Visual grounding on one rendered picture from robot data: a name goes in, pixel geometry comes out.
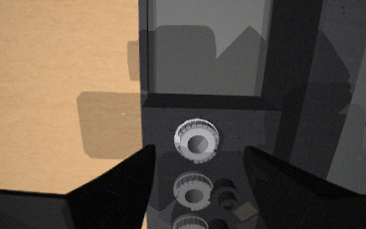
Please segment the black long square bar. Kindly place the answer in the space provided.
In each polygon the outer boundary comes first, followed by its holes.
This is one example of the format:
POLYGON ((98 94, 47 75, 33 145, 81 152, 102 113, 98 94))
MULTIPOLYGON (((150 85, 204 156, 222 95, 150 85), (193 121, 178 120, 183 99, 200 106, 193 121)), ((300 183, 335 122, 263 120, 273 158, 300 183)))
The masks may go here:
POLYGON ((273 156, 326 180, 366 47, 366 0, 274 0, 261 98, 273 156))

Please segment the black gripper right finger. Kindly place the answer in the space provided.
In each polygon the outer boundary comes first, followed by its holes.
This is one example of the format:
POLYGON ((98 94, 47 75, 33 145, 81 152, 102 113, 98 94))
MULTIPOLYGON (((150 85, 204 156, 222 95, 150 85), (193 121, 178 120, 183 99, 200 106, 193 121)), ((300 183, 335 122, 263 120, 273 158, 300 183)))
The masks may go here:
POLYGON ((366 229, 366 194, 254 146, 245 147, 243 164, 268 229, 366 229))

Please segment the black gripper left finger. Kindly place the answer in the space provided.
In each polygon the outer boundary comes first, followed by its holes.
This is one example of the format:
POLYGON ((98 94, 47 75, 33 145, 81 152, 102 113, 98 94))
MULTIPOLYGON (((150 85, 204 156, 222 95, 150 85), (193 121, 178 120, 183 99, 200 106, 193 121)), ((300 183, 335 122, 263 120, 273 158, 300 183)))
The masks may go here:
POLYGON ((155 162, 147 144, 66 194, 0 189, 0 229, 141 229, 155 162))

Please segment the grey flanged bushing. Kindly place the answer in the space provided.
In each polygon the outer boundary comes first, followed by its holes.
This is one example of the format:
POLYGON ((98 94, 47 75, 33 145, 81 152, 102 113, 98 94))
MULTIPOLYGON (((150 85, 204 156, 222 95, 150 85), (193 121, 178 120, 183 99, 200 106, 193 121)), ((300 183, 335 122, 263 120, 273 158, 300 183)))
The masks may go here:
POLYGON ((206 162, 215 156, 219 142, 215 129, 200 120, 185 124, 178 131, 180 146, 177 149, 179 153, 187 159, 194 159, 194 163, 206 162))

